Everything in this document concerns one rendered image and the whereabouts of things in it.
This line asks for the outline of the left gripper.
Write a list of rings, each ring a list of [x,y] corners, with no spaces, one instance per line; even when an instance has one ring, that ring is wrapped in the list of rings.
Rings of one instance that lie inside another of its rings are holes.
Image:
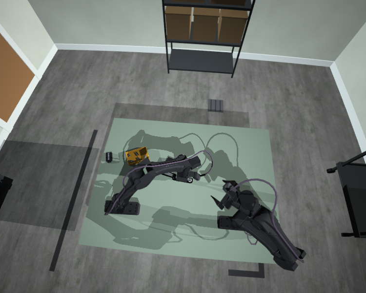
[[[187,182],[188,177],[194,177],[199,180],[200,174],[194,171],[188,171],[187,174],[180,174],[177,172],[176,181]]]

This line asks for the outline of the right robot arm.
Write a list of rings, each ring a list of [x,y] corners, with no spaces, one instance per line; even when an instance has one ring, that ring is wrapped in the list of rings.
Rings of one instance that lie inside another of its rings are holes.
[[[303,259],[306,252],[290,242],[284,234],[278,219],[273,215],[277,228],[275,229],[272,223],[272,212],[260,205],[259,200],[254,197],[251,191],[243,190],[239,194],[239,199],[240,210],[233,216],[221,215],[219,217],[219,228],[248,232],[270,251],[274,256],[273,260],[281,268],[295,271],[298,267],[296,260],[298,258]]]

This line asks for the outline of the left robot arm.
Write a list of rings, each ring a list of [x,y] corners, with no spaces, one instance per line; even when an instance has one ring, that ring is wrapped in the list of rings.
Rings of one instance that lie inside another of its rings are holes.
[[[198,156],[195,156],[191,159],[188,159],[183,162],[177,162],[181,160],[187,159],[186,155],[179,155],[177,158],[169,161],[163,161],[163,162],[150,162],[149,158],[146,158],[142,160],[140,163],[138,163],[135,167],[133,167],[130,171],[137,167],[141,166],[152,166],[152,167],[146,167],[147,174],[144,173],[143,168],[136,169],[128,176],[128,182],[125,185],[125,191],[123,192],[124,188],[121,190],[120,193],[116,193],[112,197],[112,201],[106,201],[104,212],[110,212],[112,209],[112,206],[114,202],[115,203],[112,211],[110,213],[125,213],[125,214],[137,214],[138,213],[138,202],[129,202],[129,199],[132,197],[132,195],[140,189],[143,189],[147,187],[152,180],[164,173],[169,172],[179,172],[180,174],[187,174],[190,169],[197,168],[201,166],[201,161]],[[175,163],[174,163],[175,162]],[[194,166],[193,166],[194,165]],[[129,171],[129,172],[130,172]]]

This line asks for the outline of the orange tray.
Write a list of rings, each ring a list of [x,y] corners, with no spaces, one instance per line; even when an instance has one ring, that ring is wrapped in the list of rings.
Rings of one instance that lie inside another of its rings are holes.
[[[136,152],[139,154],[139,156],[137,156]],[[131,156],[128,156],[129,154]],[[135,149],[135,150],[126,152],[127,161],[130,166],[140,163],[142,160],[144,160],[145,155],[146,155],[146,158],[149,158],[146,147],[142,147],[139,149]],[[138,161],[138,157],[139,157],[140,161]],[[134,160],[134,162],[129,162],[129,160]]]

